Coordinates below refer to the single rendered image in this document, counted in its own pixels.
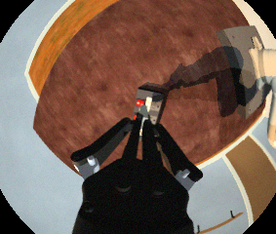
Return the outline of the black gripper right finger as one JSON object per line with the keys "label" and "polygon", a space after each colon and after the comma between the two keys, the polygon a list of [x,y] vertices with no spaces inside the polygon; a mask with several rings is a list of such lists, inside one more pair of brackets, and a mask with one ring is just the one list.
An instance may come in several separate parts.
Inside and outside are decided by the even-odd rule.
{"label": "black gripper right finger", "polygon": [[187,159],[162,124],[156,123],[154,125],[148,120],[150,115],[147,111],[147,105],[144,106],[143,115],[141,157],[142,160],[147,160],[148,163],[150,191],[154,195],[162,195],[169,188],[163,157],[170,173],[188,192],[203,177],[202,171]]}

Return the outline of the grey power strip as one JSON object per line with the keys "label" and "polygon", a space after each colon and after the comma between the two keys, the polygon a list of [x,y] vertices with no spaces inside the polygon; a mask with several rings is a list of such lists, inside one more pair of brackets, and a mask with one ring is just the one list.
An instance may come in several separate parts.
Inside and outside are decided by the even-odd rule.
{"label": "grey power strip", "polygon": [[148,105],[148,114],[150,114],[151,122],[155,125],[163,97],[164,94],[162,92],[138,87],[133,120],[136,119],[136,114],[139,112],[140,105],[146,104]]}

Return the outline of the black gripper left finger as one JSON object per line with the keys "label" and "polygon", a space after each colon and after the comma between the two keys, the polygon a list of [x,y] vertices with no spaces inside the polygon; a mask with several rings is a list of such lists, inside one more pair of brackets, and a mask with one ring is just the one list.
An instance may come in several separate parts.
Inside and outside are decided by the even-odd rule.
{"label": "black gripper left finger", "polygon": [[99,170],[99,166],[131,132],[114,177],[114,186],[118,191],[125,192],[131,188],[138,154],[143,110],[144,104],[141,104],[135,120],[128,117],[123,118],[91,145],[71,154],[71,161],[84,180]]}

